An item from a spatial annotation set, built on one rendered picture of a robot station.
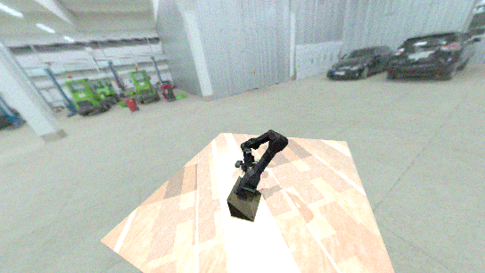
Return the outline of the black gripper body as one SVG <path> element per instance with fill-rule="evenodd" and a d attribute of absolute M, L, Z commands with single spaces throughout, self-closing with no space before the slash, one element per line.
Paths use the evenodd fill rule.
<path fill-rule="evenodd" d="M 241 165 L 241 168 L 245 168 L 245 166 L 254 168 L 257 164 L 257 163 L 253 163 L 252 157 L 249 158 L 249 159 L 246 159 L 246 158 L 243 157 L 243 160 L 244 160 L 244 163 L 243 163 L 243 161 L 238 160 L 235 163 L 235 167 L 240 168 L 240 165 Z"/>

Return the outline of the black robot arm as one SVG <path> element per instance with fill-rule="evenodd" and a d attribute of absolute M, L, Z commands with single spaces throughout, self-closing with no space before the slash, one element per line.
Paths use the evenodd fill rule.
<path fill-rule="evenodd" d="M 271 162 L 274 156 L 281 152 L 288 145 L 288 138 L 276 133 L 274 130 L 270 129 L 267 133 L 259 136 L 253 137 L 244 143 L 241 143 L 241 149 L 243 151 L 243 157 L 255 162 L 255 156 L 252 155 L 251 148 L 257 150 L 260 145 L 268 142 L 268 149 L 264 152 L 262 157 L 259 159 L 256 166 L 251 170 L 248 169 L 245 175 L 240 180 L 240 183 L 236 186 L 234 192 L 243 199 L 244 195 L 248 192 L 255 193 L 257 186 L 260 181 L 260 175 Z"/>

